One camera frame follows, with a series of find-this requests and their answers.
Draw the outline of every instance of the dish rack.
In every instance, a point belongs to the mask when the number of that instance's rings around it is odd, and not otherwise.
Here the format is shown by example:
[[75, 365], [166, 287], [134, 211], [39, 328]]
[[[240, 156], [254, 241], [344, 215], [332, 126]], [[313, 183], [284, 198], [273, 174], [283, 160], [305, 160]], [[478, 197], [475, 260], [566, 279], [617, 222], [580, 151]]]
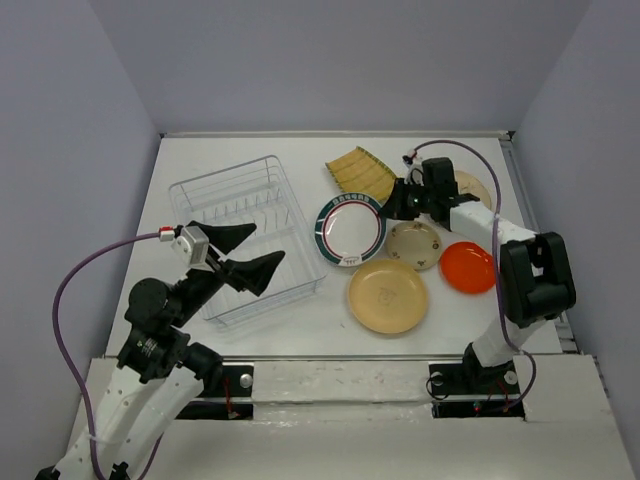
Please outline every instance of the dish rack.
[[255, 223], [256, 231], [228, 258], [246, 261], [283, 250], [267, 290], [255, 297], [225, 285], [203, 308], [225, 325], [314, 293], [326, 276], [300, 206], [277, 157], [270, 155], [169, 187], [178, 222], [223, 226]]

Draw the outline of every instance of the wooden plate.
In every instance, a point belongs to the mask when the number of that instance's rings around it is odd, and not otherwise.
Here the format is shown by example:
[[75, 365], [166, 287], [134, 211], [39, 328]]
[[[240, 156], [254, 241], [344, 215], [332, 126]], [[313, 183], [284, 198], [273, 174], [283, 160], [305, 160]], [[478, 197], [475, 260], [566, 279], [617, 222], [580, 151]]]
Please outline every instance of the wooden plate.
[[433, 267], [442, 255], [442, 240], [438, 232], [422, 222], [402, 222], [395, 225], [385, 244], [389, 256], [402, 260], [415, 270]]
[[427, 287], [413, 268], [399, 260], [372, 260], [351, 277], [349, 307], [365, 327], [379, 333], [411, 330], [429, 306]]
[[491, 195], [486, 187], [476, 177], [462, 170], [455, 170], [453, 174], [458, 182], [459, 193], [471, 193], [480, 199], [480, 201], [491, 210]]

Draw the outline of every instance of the white wall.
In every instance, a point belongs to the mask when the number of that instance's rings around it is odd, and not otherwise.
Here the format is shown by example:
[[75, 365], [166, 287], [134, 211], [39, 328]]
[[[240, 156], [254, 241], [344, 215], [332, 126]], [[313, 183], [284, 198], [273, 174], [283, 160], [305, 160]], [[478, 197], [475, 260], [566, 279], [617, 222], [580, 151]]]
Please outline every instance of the white wall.
[[640, 3], [595, 0], [517, 134], [542, 227], [564, 236], [579, 345], [600, 360], [640, 475]]
[[[135, 233], [158, 137], [85, 0], [0, 5], [0, 476], [57, 461], [79, 393], [56, 349], [54, 291]], [[104, 351], [128, 252], [79, 276], [62, 323], [85, 372]]]
[[91, 0], [161, 131], [515, 129], [588, 0]]

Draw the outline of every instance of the white table surface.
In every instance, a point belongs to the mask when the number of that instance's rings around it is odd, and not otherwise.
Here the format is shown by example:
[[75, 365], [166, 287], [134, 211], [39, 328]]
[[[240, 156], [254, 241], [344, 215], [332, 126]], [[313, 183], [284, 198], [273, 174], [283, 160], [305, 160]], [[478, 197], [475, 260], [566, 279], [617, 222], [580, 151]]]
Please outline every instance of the white table surface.
[[[434, 419], [422, 361], [256, 362], [253, 420], [172, 422], [147, 478], [633, 480], [593, 359], [536, 361], [527, 421]], [[92, 362], [94, 405], [114, 367]]]
[[[210, 173], [266, 155], [277, 156], [309, 225], [322, 206], [338, 192], [325, 162], [361, 146], [404, 175], [401, 157], [426, 138], [375, 138], [342, 136], [333, 138], [165, 138], [160, 145], [155, 169], [140, 219], [138, 233], [153, 232], [162, 225], [176, 224], [169, 186], [181, 180]], [[491, 162], [503, 192], [502, 215], [522, 224], [514, 187], [495, 138], [457, 139], [481, 152]], [[448, 156], [454, 168], [476, 176], [495, 191], [489, 172], [469, 152], [451, 145], [435, 145], [421, 155]], [[438, 227], [444, 246], [464, 240]], [[378, 255], [386, 256], [384, 249]], [[461, 355], [497, 315], [495, 290], [483, 295], [454, 291], [441, 278], [437, 267], [423, 272], [430, 293], [430, 306], [422, 323], [406, 334], [388, 337], [362, 327], [350, 314], [346, 288], [354, 270], [331, 266], [320, 291], [305, 300], [289, 304], [240, 324], [223, 326], [196, 315], [183, 330], [193, 341], [203, 343], [224, 356], [414, 356]], [[131, 287], [145, 277], [174, 283], [185, 272], [168, 244], [145, 241], [134, 246], [118, 304], [107, 355], [116, 355], [124, 344], [130, 325], [123, 316]], [[541, 328], [525, 345], [534, 353], [560, 353], [553, 322]]]

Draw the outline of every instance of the orange plate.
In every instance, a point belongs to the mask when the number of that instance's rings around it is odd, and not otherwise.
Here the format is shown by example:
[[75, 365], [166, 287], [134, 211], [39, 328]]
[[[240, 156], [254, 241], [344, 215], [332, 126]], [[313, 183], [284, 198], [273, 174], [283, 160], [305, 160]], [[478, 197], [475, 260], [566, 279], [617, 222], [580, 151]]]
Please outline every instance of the orange plate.
[[484, 293], [493, 287], [493, 257], [475, 243], [454, 243], [440, 258], [440, 271], [447, 282], [464, 293]]

